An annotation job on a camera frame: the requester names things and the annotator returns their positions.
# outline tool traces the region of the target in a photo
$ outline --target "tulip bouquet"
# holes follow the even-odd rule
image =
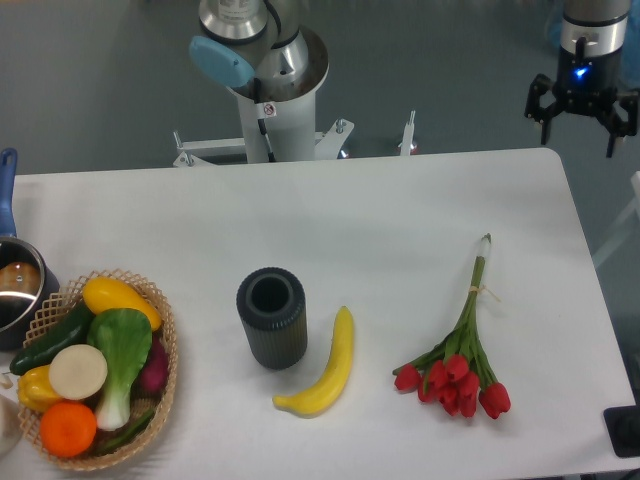
[[[431,351],[393,371],[398,391],[417,389],[420,401],[438,400],[451,416],[473,417],[478,401],[493,419],[511,408],[507,389],[489,365],[476,324],[476,299],[484,288],[480,282],[490,249],[491,235],[487,234],[482,237],[467,301],[453,330]]]

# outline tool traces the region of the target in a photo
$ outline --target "yellow squash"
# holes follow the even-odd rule
[[[147,316],[152,331],[155,332],[162,325],[158,311],[122,280],[110,277],[92,278],[84,286],[82,298],[89,310],[96,315],[112,308],[132,308]]]
[[[347,307],[342,307],[336,315],[331,353],[320,379],[293,396],[276,395],[273,404],[302,417],[314,417],[324,412],[338,399],[347,383],[353,363],[353,344],[353,317]]]

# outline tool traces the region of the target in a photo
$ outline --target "banana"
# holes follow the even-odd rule
[[[322,376],[311,387],[286,397],[276,395],[276,408],[301,417],[315,417],[328,409],[344,389],[353,363],[353,317],[347,307],[341,307],[333,325],[333,340],[329,361]]]

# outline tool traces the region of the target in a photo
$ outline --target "metal pot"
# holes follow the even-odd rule
[[[60,288],[31,244],[16,237],[12,199],[18,152],[2,151],[0,163],[0,351],[22,347],[42,302]]]

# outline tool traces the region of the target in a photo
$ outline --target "wicker basket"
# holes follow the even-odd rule
[[[54,293],[46,300],[42,308],[36,312],[35,319],[31,322],[30,330],[27,333],[24,346],[30,345],[55,323],[57,323],[64,315],[73,308],[82,298],[82,289],[89,279],[94,277],[112,277],[124,281],[142,295],[149,303],[151,303],[163,320],[160,330],[160,341],[165,347],[169,356],[169,379],[164,392],[161,396],[147,396],[141,390],[135,387],[131,391],[131,418],[129,422],[134,421],[149,408],[155,408],[155,415],[146,429],[140,432],[133,440],[118,448],[113,453],[103,456],[92,456],[89,453],[73,458],[59,458],[47,452],[42,446],[40,440],[40,418],[42,414],[20,405],[20,428],[24,438],[29,441],[34,448],[40,453],[40,456],[49,462],[56,464],[65,470],[91,471],[116,465],[138,452],[142,451],[158,434],[164,426],[171,404],[173,403],[173,394],[176,386],[176,376],[178,369],[178,347],[176,342],[176,331],[173,322],[173,314],[166,297],[152,282],[140,275],[121,270],[91,272],[88,276],[82,276],[78,280],[71,281],[66,287],[63,287],[59,293]],[[110,436],[117,435],[116,432],[98,431],[96,441],[100,441]]]

